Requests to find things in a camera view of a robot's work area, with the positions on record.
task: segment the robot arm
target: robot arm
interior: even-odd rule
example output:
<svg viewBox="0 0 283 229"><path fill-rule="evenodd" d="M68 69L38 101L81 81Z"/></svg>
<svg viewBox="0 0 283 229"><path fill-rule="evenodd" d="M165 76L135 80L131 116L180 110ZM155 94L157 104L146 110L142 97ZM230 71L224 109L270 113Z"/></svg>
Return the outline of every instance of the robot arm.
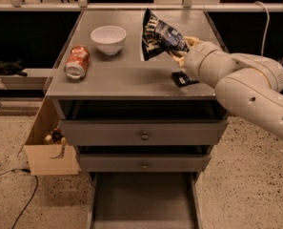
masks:
<svg viewBox="0 0 283 229"><path fill-rule="evenodd" d="M202 42L185 56L185 68L215 89L217 101L230 113L283 139L283 67L251 54L226 53Z"/></svg>

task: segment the soda can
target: soda can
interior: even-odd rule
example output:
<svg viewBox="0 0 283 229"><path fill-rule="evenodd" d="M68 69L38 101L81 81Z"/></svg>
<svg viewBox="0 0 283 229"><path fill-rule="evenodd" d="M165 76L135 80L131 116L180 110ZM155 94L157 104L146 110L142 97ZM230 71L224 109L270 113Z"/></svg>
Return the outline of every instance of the soda can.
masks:
<svg viewBox="0 0 283 229"><path fill-rule="evenodd" d="M71 55L66 61L64 72L70 79L78 80L85 76L90 62L90 52L85 46L72 47Z"/></svg>

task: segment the terrazzo floor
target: terrazzo floor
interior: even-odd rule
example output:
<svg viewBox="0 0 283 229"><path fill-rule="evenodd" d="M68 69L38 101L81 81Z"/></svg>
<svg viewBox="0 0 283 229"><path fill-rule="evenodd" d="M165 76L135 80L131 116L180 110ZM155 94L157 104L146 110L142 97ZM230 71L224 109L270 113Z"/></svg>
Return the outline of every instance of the terrazzo floor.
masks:
<svg viewBox="0 0 283 229"><path fill-rule="evenodd" d="M0 115L0 175L29 168L22 146L34 115ZM283 141L230 116L196 183L204 229L283 229ZM0 176L0 229L85 228L91 185L85 174Z"/></svg>

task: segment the bowl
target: bowl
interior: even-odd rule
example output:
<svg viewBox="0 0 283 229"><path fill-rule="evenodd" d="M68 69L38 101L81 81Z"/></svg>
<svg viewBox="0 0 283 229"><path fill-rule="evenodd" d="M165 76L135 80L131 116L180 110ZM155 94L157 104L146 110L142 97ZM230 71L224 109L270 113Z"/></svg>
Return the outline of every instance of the bowl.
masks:
<svg viewBox="0 0 283 229"><path fill-rule="evenodd" d="M94 46L106 55L115 55L124 46L126 31L121 27L105 26L91 33Z"/></svg>

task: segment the cardboard box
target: cardboard box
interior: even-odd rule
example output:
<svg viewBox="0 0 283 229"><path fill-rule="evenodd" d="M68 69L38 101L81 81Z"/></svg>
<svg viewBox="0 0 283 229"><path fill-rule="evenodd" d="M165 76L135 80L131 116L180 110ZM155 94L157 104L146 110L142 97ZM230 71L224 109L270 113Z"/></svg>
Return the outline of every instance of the cardboard box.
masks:
<svg viewBox="0 0 283 229"><path fill-rule="evenodd" d="M34 176L77 175L80 170L73 146L66 145L62 158L52 158L61 153L62 145L44 145L43 140L58 126L58 122L52 101L44 99L24 146Z"/></svg>

